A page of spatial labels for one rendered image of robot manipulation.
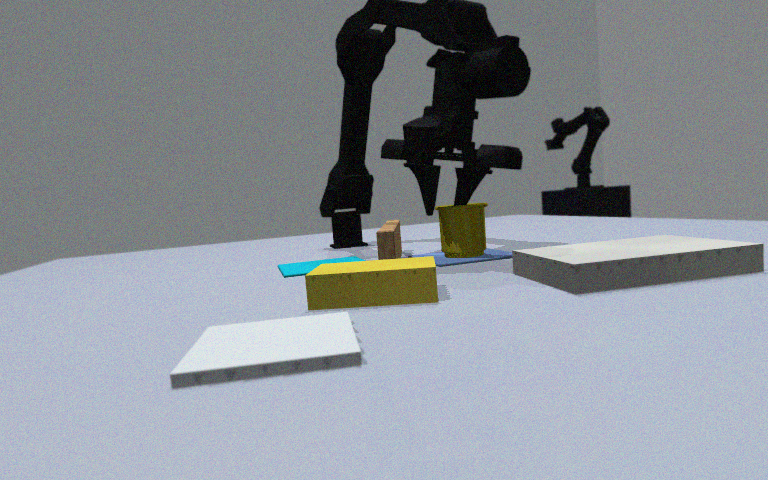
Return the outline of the yellow rectangular block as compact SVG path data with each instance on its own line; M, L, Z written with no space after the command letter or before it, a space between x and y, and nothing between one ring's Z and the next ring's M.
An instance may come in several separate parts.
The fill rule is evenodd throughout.
M433 256L320 264L305 282L308 310L438 302Z

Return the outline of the yellow cup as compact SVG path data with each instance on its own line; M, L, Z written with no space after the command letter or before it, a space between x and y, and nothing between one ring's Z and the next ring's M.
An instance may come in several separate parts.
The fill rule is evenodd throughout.
M484 255L486 250L485 210L487 203L437 206L441 249L447 258Z

